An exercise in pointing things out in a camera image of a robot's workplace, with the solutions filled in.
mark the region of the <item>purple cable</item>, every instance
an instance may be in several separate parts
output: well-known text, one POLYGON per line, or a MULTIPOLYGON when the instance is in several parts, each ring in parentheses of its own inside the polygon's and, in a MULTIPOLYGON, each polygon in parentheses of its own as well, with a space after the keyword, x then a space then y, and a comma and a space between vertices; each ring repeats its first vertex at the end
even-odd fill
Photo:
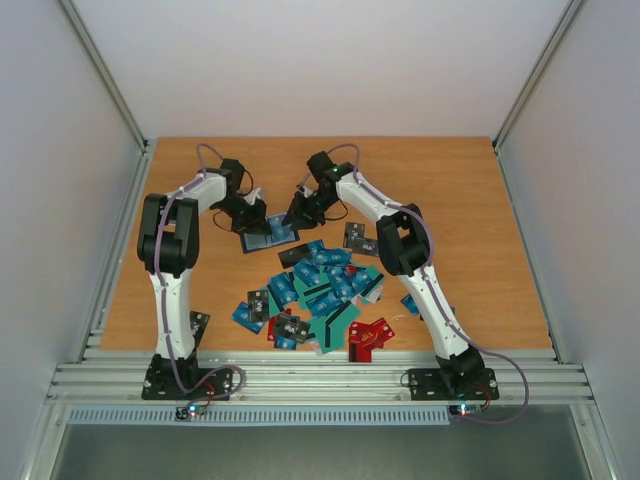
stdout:
MULTIPOLYGON (((212 149, 216 154, 218 154, 218 156, 220 156, 221 158, 222 158, 222 156, 218 153, 217 150, 215 150, 213 147, 207 145, 206 143, 198 144, 198 146, 196 147, 196 152, 198 153, 198 158, 201 160, 201 164, 203 166, 203 173, 206 173, 206 166, 204 165, 204 162, 202 161, 202 158, 200 156, 200 152, 198 150, 198 148, 200 146, 208 147, 208 148, 212 149)), ((166 285, 167 284, 164 281, 164 277, 162 276, 162 273, 160 271, 160 247, 162 245, 162 235, 164 233, 164 228, 167 225, 167 219, 169 217, 169 211, 171 209, 171 205, 173 205, 173 202, 180 195, 182 195, 183 193, 186 193, 189 190, 191 190, 192 188, 198 186, 203 181, 204 181, 204 177, 200 177, 200 176, 196 177, 195 179, 193 179, 189 183, 187 183, 184 187, 180 187, 178 190, 173 192, 173 194, 167 200, 167 203, 164 206, 164 209, 162 211, 162 215, 160 216, 160 223, 158 224, 158 236, 156 237, 155 252, 154 252, 154 257, 153 257, 153 269, 155 270, 155 273, 158 276, 158 280, 160 281, 160 286, 162 287, 162 291, 160 293, 160 315, 162 317, 162 326, 164 328, 164 334, 166 335, 165 340, 167 342, 167 352, 169 353, 169 360, 171 362, 171 369, 173 370, 173 375, 174 375, 174 377, 176 379, 176 383, 178 384, 178 387, 184 393, 191 393, 194 390, 196 390, 200 385, 202 385, 204 382, 206 382, 207 379, 211 375, 219 372, 222 369, 227 369, 227 368, 231 369, 231 370, 233 370, 234 372, 236 372, 240 376, 240 382, 238 382, 238 385, 236 385, 229 392, 221 393, 221 394, 218 394, 218 395, 214 395, 212 397, 213 400, 219 400, 221 398, 226 398, 226 397, 229 397, 230 395, 233 395, 234 393, 238 392, 244 386, 244 384, 246 383, 245 372, 240 367, 237 367, 235 365, 221 365, 221 366, 216 367, 216 368, 210 370, 209 372, 207 372, 207 374, 204 377, 202 377, 192 389, 188 389, 188 388, 186 388, 184 386, 184 384, 182 383, 182 379, 180 378, 180 373, 178 372, 178 366, 177 366, 177 363, 176 363, 175 355, 173 353, 173 347, 171 346, 171 339, 170 339, 171 332, 169 330, 169 320, 167 318, 167 290, 166 290, 166 285)))
POLYGON ((355 161, 355 163, 353 165, 353 179, 355 180, 356 184, 358 184, 358 186, 362 187, 362 189, 365 192, 367 192, 369 195, 371 195, 373 198, 375 198, 377 201, 379 201, 380 203, 382 203, 386 207, 389 207, 389 208, 391 208, 393 210, 398 210, 398 211, 400 211, 402 213, 405 213, 407 215, 411 215, 413 218, 415 218, 418 221, 418 223, 420 223, 420 226, 424 229, 424 231, 425 231, 425 233, 427 235, 427 241, 429 242, 429 257, 427 258, 427 261, 423 265, 420 266, 420 272, 422 273, 422 279, 427 282, 427 287, 429 288, 429 291, 431 292, 431 296, 436 301, 436 305, 438 306, 438 310, 440 311, 440 314, 445 319, 445 324, 451 330, 453 330, 453 332, 456 335, 458 335, 460 338, 462 338, 465 342, 467 342, 469 345, 474 347, 479 352, 484 353, 485 355, 488 355, 490 357, 500 358, 502 360, 505 360, 506 362, 509 362, 511 365, 513 365, 513 367, 516 369, 516 371, 522 377, 522 383, 524 385, 524 401, 522 403, 522 407, 520 408, 518 413, 516 413, 514 416, 512 416, 510 418, 507 418, 505 420, 484 420, 484 419, 481 419, 481 418, 474 418, 474 417, 469 417, 469 416, 464 416, 464 415, 453 415, 453 416, 456 417, 456 418, 462 418, 462 419, 465 419, 465 420, 469 420, 469 421, 476 422, 476 423, 482 423, 482 424, 486 424, 486 425, 504 425, 504 424, 507 424, 507 423, 514 422, 515 420, 520 418, 520 416, 522 416, 522 414, 525 412, 525 410, 529 406, 529 381, 527 380, 527 377, 526 377, 524 371, 522 370, 520 365, 518 365, 512 358, 510 358, 507 355, 504 355, 502 353, 492 352, 490 350, 487 350, 487 349, 481 347, 480 345, 475 343, 473 340, 471 340, 467 335, 462 333, 462 331, 459 328, 455 327, 451 323, 451 320, 449 319, 448 315, 446 314, 444 307, 440 303, 440 299, 436 295, 436 292, 435 292, 433 286, 431 285, 431 282, 429 282, 429 280, 427 278, 427 274, 425 272, 425 269, 427 267, 431 266, 431 264, 433 263, 433 252, 435 250, 435 248, 434 248, 435 244, 433 242, 433 236, 431 235, 431 229, 429 228, 429 226, 426 224, 426 222, 424 221, 424 219, 420 215, 418 215, 417 213, 409 210, 408 208, 404 208, 402 205, 395 205, 395 204, 392 204, 392 203, 388 203, 387 200, 385 200, 382 197, 380 197, 374 190, 370 189, 362 180, 360 180, 358 178, 357 174, 358 174, 358 166, 360 164, 360 147, 358 147, 355 143, 341 143, 340 145, 336 145, 335 147, 330 148, 329 150, 327 150, 327 154, 329 154, 329 153, 331 153, 331 152, 333 152, 333 151, 335 151, 335 150, 337 150, 339 148, 344 148, 344 147, 351 147, 351 148, 355 149, 355 151, 356 151, 356 161, 355 161))

